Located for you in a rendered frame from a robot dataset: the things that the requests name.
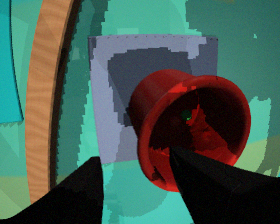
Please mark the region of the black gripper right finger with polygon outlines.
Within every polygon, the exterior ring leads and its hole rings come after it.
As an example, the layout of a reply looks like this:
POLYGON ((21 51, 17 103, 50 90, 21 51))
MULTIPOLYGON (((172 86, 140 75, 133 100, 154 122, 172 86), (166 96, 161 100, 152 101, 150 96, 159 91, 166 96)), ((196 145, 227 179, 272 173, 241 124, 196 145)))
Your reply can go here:
POLYGON ((280 177, 244 171, 179 145, 169 148, 169 161, 195 224, 280 224, 280 177))

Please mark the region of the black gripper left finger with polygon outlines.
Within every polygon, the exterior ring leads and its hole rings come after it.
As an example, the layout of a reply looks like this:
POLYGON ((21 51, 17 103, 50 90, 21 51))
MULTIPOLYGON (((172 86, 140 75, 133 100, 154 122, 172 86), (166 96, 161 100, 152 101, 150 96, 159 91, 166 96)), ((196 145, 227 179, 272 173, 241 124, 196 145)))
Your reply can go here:
POLYGON ((92 156, 40 200, 0 224, 101 224, 103 198, 100 156, 92 156))

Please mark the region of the red cup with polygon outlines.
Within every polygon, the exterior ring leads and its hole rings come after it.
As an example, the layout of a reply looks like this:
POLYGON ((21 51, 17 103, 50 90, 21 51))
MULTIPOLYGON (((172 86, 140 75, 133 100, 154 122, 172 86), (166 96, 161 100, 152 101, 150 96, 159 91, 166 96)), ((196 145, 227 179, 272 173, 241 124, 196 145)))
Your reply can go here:
POLYGON ((179 145, 220 163, 234 165, 246 147, 250 107, 244 93, 224 77, 193 76, 176 69, 149 73, 129 104, 141 172, 168 192, 180 192, 169 167, 169 148, 179 145), (191 119, 181 113, 191 112, 191 119), (169 124, 179 117, 177 127, 169 124))

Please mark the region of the brown long rectangular bar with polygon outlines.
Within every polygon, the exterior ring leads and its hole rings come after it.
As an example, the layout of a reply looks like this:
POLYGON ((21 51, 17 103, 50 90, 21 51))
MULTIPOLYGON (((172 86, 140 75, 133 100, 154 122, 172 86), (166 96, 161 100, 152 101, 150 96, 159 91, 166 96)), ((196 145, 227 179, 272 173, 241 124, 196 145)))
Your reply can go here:
POLYGON ((31 205, 55 188, 65 63, 81 0, 43 0, 27 76, 26 167, 31 205))

